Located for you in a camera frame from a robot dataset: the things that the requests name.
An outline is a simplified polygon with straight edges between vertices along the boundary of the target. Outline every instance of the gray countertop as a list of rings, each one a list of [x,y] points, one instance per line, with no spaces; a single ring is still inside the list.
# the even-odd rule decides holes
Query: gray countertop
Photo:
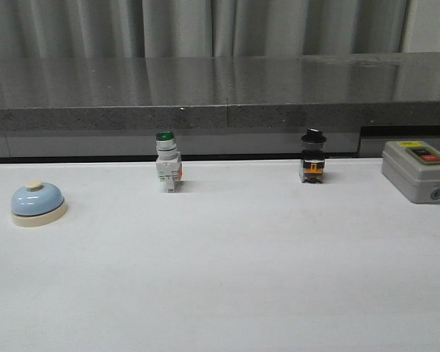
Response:
[[[0,60],[4,138],[391,125],[440,125],[440,53]]]

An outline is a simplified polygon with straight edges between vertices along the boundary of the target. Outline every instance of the red button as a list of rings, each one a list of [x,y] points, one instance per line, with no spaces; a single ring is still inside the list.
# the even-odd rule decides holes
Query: red button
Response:
[[[424,159],[425,161],[440,161],[440,158],[438,156],[434,156],[432,154],[429,155],[421,155],[420,156],[422,159]]]

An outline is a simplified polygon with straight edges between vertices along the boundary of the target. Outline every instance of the granite countertop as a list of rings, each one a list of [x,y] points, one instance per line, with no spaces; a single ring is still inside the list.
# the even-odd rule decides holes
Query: granite countertop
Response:
[[[100,149],[84,145],[91,136],[151,136],[165,128],[269,137],[310,126],[353,134],[335,142],[348,142],[344,149],[353,152],[362,127],[427,125],[440,126],[440,53],[0,60],[1,156],[47,155],[43,150],[52,147],[56,155],[152,153],[151,147],[111,149],[113,139],[100,142]],[[55,136],[86,140],[78,148],[74,140],[57,148]],[[23,137],[33,146],[26,149]],[[295,142],[275,148],[276,141],[264,144],[262,153],[298,148]],[[225,138],[217,146],[206,153],[239,150],[228,148]]]

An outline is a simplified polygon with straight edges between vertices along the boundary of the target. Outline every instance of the push button switch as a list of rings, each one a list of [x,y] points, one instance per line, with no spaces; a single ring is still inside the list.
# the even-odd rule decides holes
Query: push button switch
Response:
[[[429,162],[431,162],[431,161],[440,161],[440,158],[438,156],[435,156],[435,155],[432,155],[432,154],[430,154],[430,155],[421,155],[420,157],[422,159],[424,159],[425,161],[429,161]]]
[[[427,166],[440,165],[440,155],[429,147],[407,147],[409,154],[418,162]]]

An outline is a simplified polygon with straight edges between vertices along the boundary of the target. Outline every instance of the bell base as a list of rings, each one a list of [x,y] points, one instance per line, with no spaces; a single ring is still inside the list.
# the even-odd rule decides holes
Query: bell base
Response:
[[[19,227],[38,227],[50,224],[51,222],[60,219],[65,214],[67,209],[67,203],[63,202],[54,210],[36,216],[21,216],[12,213],[12,220],[13,223]]]

